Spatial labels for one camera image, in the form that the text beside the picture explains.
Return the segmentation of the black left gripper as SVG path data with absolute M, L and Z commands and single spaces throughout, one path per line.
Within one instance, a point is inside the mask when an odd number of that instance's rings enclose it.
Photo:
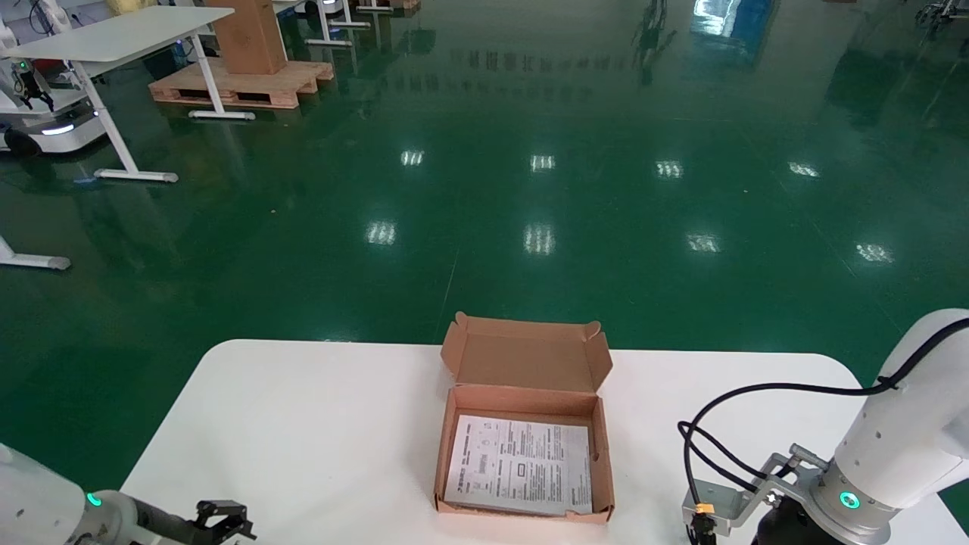
M 134 499 L 132 504 L 140 528 L 180 544 L 225 543 L 235 536 L 257 539 L 248 508 L 233 500 L 198 501 L 195 525 L 141 500 Z

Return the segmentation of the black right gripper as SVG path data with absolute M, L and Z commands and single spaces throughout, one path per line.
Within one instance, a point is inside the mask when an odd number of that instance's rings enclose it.
M 751 544 L 841 544 L 814 518 L 816 505 L 805 507 L 790 497 L 781 497 L 778 505 L 762 518 Z

